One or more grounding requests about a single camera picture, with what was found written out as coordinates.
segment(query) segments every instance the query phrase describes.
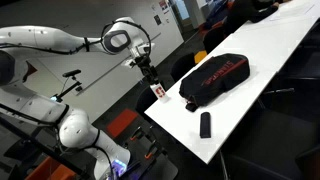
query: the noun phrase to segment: remote control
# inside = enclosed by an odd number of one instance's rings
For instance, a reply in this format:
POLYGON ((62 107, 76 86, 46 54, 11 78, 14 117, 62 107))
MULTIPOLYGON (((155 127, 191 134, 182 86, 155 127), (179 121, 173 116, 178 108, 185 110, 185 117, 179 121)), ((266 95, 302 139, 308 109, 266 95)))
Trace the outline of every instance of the remote control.
POLYGON ((201 138, 211 138, 211 117, 210 113, 204 112, 201 114, 200 120, 200 137, 201 138))

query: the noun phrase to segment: table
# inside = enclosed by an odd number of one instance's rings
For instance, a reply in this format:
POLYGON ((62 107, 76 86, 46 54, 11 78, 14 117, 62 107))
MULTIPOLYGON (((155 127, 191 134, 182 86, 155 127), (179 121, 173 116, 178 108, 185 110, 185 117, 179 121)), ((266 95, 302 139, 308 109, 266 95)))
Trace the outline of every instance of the table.
POLYGON ((249 59, 251 75, 246 81, 210 105, 191 113, 185 109, 186 102, 178 93, 180 80, 168 90, 168 102, 157 101, 145 113, 208 164, 319 16, 320 3, 315 2, 315 6, 303 16, 277 22, 265 19, 258 24, 243 25, 185 76, 212 56, 238 53, 249 59), (210 139, 199 136, 200 114, 203 112, 211 114, 210 139))

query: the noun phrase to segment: black bag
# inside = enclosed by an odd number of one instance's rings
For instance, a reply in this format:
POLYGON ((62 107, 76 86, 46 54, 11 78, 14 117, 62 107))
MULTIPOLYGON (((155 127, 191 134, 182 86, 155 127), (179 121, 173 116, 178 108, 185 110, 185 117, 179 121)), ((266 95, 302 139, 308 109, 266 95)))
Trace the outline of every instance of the black bag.
POLYGON ((248 58, 238 54, 212 57, 181 81, 180 95, 194 112, 223 92, 229 91, 250 75, 248 58))

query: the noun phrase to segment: white robotic arm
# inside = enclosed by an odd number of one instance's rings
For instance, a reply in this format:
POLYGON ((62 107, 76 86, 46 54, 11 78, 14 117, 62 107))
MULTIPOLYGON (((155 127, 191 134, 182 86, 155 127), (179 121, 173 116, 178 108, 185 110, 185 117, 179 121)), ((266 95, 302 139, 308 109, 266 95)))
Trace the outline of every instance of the white robotic arm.
POLYGON ((141 39, 139 26, 129 17, 110 25, 112 28, 104 33, 106 26, 101 38, 76 37, 59 29, 37 26, 0 29, 0 114, 38 126, 55 126, 64 146, 86 149, 97 159, 96 179, 110 172, 110 163, 121 176, 129 163, 130 152, 94 128, 85 111, 41 96, 26 88, 23 81, 28 71, 26 60, 30 58, 90 51, 114 55, 128 48, 134 59, 131 65, 139 66, 150 84, 161 89, 154 68, 149 65, 153 45, 141 39))

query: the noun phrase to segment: red stripe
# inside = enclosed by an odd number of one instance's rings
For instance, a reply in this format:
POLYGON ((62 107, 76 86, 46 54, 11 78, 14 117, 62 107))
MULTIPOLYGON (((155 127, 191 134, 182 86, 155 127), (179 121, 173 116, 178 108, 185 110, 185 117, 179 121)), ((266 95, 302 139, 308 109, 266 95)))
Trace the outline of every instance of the red stripe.
POLYGON ((230 71, 234 70, 235 68, 241 66, 241 65, 244 64, 245 62, 247 62, 247 60, 245 60, 245 59, 239 61, 237 64, 235 64, 235 65, 232 66, 230 69, 228 69, 226 72, 224 72, 220 77, 223 77, 224 75, 228 74, 230 71))

